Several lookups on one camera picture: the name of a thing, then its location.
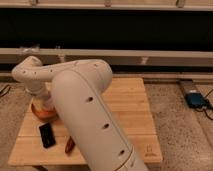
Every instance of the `orange object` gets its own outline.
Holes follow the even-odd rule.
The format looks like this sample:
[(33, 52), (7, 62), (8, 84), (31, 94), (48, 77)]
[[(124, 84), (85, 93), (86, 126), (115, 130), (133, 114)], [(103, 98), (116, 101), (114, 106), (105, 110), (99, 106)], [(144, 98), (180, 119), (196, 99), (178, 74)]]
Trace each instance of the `orange object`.
[(37, 110), (33, 103), (31, 104), (31, 110), (32, 110), (33, 114), (36, 115), (39, 119), (48, 119), (53, 116), (56, 116), (55, 109), (53, 109), (53, 110), (44, 110), (44, 109)]

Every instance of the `wood grain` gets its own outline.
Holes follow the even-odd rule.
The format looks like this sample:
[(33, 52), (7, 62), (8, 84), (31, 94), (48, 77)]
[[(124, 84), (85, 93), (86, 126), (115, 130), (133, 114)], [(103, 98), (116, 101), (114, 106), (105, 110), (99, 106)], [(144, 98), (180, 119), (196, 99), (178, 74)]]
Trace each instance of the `wood grain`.
[[(114, 78), (103, 98), (144, 161), (161, 162), (162, 154), (143, 80)], [(77, 147), (70, 156), (65, 154), (69, 133), (59, 118), (52, 118), (50, 121), (57, 144), (44, 149), (38, 129), (43, 122), (32, 114), (30, 107), (28, 108), (9, 158), (10, 165), (86, 164)]]

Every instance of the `wooden tabletop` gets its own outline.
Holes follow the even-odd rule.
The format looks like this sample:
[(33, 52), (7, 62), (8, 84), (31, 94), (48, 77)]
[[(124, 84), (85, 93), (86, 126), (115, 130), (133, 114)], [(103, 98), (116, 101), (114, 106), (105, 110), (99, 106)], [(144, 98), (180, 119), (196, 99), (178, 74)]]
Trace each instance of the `wooden tabletop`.
[[(114, 78), (103, 98), (130, 141), (146, 163), (162, 162), (162, 154), (143, 80)], [(29, 107), (21, 125), (9, 165), (82, 165), (86, 161), (77, 146), (70, 156), (64, 152), (69, 134), (60, 119), (51, 122), (56, 145), (45, 149), (39, 133), (38, 120)]]

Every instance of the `black object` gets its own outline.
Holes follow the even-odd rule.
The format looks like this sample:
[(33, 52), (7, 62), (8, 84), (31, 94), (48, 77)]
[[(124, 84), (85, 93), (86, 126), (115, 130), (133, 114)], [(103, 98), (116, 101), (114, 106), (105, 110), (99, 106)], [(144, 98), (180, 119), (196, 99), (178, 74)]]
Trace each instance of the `black object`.
[(185, 95), (186, 102), (190, 108), (202, 108), (206, 101), (201, 93), (188, 93)]
[(44, 148), (51, 147), (56, 143), (50, 123), (40, 126), (39, 130)]
[(190, 108), (202, 108), (206, 101), (191, 79), (180, 80), (180, 87)]
[(0, 8), (0, 21), (7, 48), (213, 51), (212, 11)]

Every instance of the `small object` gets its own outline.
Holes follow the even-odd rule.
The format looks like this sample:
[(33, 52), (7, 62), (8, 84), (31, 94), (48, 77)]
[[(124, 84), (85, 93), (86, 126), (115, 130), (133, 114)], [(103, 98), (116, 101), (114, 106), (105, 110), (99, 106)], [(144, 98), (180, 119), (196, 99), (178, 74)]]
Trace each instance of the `small object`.
[(44, 148), (51, 147), (56, 143), (50, 123), (40, 126), (39, 130)]
[(176, 6), (178, 8), (183, 8), (185, 6), (186, 0), (177, 0)]
[(205, 98), (197, 89), (192, 80), (181, 80), (181, 90), (190, 108), (202, 108), (206, 106)]
[(111, 7), (111, 0), (105, 0), (105, 7)]
[(5, 96), (6, 94), (9, 93), (11, 87), (9, 84), (5, 85), (1, 90), (0, 90), (0, 97)]
[(31, 110), (32, 110), (33, 114), (36, 115), (41, 120), (49, 119), (49, 118), (56, 116), (55, 109), (53, 109), (53, 110), (44, 110), (44, 109), (37, 110), (33, 103), (31, 104)]
[(32, 6), (35, 6), (38, 4), (38, 0), (29, 0), (29, 2)]
[(72, 137), (70, 136), (67, 141), (66, 147), (65, 147), (65, 153), (70, 154), (70, 152), (73, 150), (74, 146), (75, 146), (75, 142), (73, 141)]

